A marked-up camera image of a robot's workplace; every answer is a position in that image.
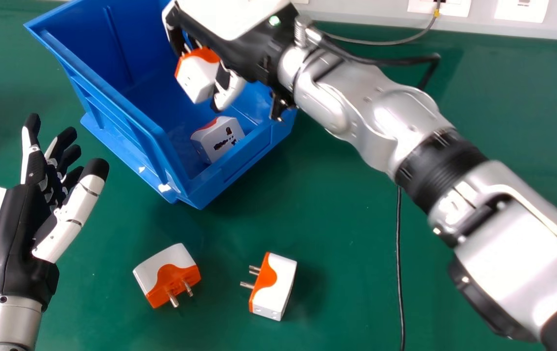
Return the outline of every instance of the robotic hand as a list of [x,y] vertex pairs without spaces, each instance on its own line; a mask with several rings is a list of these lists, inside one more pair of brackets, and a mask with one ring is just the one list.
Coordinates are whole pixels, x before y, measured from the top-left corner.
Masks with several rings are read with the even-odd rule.
[[462,138],[430,96],[335,45],[289,0],[172,4],[183,31],[272,88],[273,118],[298,106],[406,191],[492,331],[557,351],[557,208]]
[[40,318],[56,292],[56,261],[85,224],[105,185],[100,158],[67,172],[80,155],[69,127],[43,154],[40,117],[22,127],[20,185],[0,187],[0,351],[35,348]]

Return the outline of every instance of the wall outlet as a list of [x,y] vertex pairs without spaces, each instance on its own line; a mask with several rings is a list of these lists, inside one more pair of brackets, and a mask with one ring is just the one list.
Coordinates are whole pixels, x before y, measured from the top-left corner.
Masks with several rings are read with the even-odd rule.
[[542,23],[550,0],[497,0],[496,20]]
[[[408,12],[433,13],[437,6],[436,0],[408,0]],[[467,17],[470,14],[472,0],[441,0],[439,13],[443,16]]]

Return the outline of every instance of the blue container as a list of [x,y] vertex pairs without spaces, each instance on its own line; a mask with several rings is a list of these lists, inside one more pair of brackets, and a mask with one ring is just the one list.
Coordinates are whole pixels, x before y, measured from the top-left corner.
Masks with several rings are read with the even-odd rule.
[[190,136],[216,114],[174,78],[167,2],[75,0],[25,26],[62,63],[87,112],[81,123],[168,202],[202,209],[290,133],[296,111],[270,120],[270,90],[247,84],[221,114],[238,118],[245,138],[203,163]]

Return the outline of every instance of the plug pin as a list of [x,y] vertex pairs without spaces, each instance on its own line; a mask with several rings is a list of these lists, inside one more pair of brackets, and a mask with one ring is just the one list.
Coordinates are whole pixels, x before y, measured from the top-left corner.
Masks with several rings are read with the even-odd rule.
[[172,304],[172,307],[177,308],[179,306],[179,302],[177,301],[177,298],[174,296],[172,291],[168,291],[168,297],[170,298],[170,303]]
[[252,284],[250,284],[250,283],[247,283],[247,282],[240,282],[240,286],[241,286],[241,287],[248,288],[248,289],[251,289],[251,290],[255,288],[254,285],[252,285]]
[[194,293],[192,292],[192,288],[190,287],[189,284],[187,284],[185,280],[183,280],[183,285],[185,285],[185,289],[187,290],[187,295],[190,295],[190,297],[194,296]]

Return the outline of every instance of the green table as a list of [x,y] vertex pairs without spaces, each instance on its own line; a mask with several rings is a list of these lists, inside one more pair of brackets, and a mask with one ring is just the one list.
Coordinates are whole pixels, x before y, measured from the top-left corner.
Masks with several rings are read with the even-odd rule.
[[[307,116],[292,135],[204,211],[170,205],[80,127],[84,113],[62,69],[22,27],[57,4],[0,1],[0,185],[19,179],[20,126],[43,117],[42,141],[79,128],[82,161],[111,175],[87,226],[59,262],[58,293],[40,350],[396,350],[395,188],[348,144]],[[361,38],[413,31],[328,25]],[[430,33],[384,56],[443,56],[428,92],[442,113],[557,205],[557,42]],[[423,69],[389,74],[415,84]],[[541,350],[496,337],[446,275],[452,253],[408,201],[403,279],[408,351]],[[183,242],[203,280],[194,298],[154,311],[131,270]],[[298,260],[283,322],[250,315],[249,264],[266,251]]]

